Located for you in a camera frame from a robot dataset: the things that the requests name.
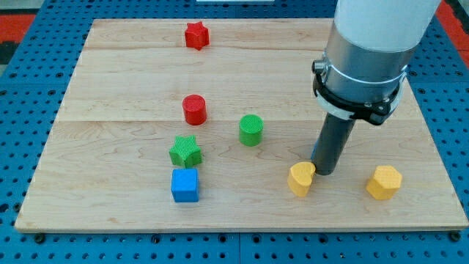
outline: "yellow block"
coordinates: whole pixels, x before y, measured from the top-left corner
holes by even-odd
[[[305,197],[313,183],[315,171],[316,167],[311,162],[298,162],[291,166],[287,180],[290,190],[299,197]]]
[[[390,199],[401,188],[402,175],[393,166],[377,166],[366,190],[378,200]]]

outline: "blue perforated surface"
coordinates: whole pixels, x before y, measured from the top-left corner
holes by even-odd
[[[13,228],[94,18],[323,18],[335,1],[195,5],[195,0],[46,0],[0,78],[0,263],[467,263],[469,232],[54,235]],[[466,213],[469,72],[433,20],[410,82]]]

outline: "wooden table surface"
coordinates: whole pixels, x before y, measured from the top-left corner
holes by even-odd
[[[330,19],[203,20],[211,45],[186,48],[187,20],[96,20],[16,221],[21,232],[361,232],[468,225],[408,86],[382,126],[357,122],[336,171],[296,197],[288,169],[310,158],[325,117],[311,95]],[[182,99],[207,101],[205,124]],[[239,143],[244,114],[265,121]],[[200,202],[170,192],[169,148],[195,134]],[[393,199],[365,190],[377,165],[403,175]]]

